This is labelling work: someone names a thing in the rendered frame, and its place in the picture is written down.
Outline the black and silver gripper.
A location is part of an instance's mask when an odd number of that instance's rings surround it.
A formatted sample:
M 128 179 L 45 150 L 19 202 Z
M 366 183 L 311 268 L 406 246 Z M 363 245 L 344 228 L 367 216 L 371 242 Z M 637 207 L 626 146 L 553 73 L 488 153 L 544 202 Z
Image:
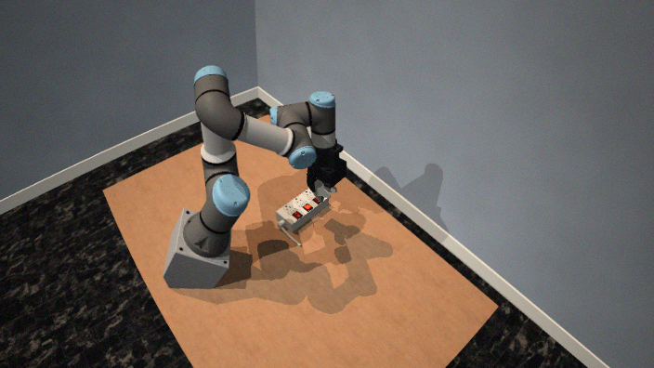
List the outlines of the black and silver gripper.
M 337 144 L 337 139 L 331 148 L 320 149 L 315 146 L 314 148 L 319 159 L 312 163 L 313 166 L 307 168 L 307 185 L 322 203 L 324 197 L 331 198 L 329 192 L 337 193 L 334 185 L 347 176 L 347 161 L 339 158 L 343 146 Z

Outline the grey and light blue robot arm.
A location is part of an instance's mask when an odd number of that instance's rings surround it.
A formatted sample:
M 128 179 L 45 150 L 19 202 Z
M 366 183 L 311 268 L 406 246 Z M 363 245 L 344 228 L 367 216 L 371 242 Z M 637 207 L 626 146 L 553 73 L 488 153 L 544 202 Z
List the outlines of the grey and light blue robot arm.
M 233 141 L 274 151 L 287 158 L 294 169 L 308 168 L 319 159 L 314 146 L 326 149 L 335 144 L 335 97 L 320 91 L 309 101 L 271 108 L 269 124 L 231 104 L 229 80 L 221 68 L 203 67 L 194 81 L 195 111 L 203 132 L 206 202 L 188 219 L 183 237 L 192 252 L 212 258 L 225 252 L 230 230 L 250 201 L 250 190 L 239 175 Z

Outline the white power strip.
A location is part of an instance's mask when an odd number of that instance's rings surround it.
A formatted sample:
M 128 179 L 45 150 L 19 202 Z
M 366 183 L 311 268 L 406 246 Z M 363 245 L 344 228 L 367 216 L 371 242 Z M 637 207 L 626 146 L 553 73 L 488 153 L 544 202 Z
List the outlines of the white power strip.
M 297 197 L 295 197 L 291 202 L 284 205 L 282 208 L 276 211 L 276 218 L 279 223 L 277 223 L 278 228 L 282 229 L 283 232 L 294 242 L 297 242 L 285 229 L 286 227 L 289 231 L 293 232 L 309 219 L 314 217 L 319 213 L 323 208 L 329 205 L 329 198 L 325 198 L 321 203 L 313 192 L 310 189 L 307 189 Z

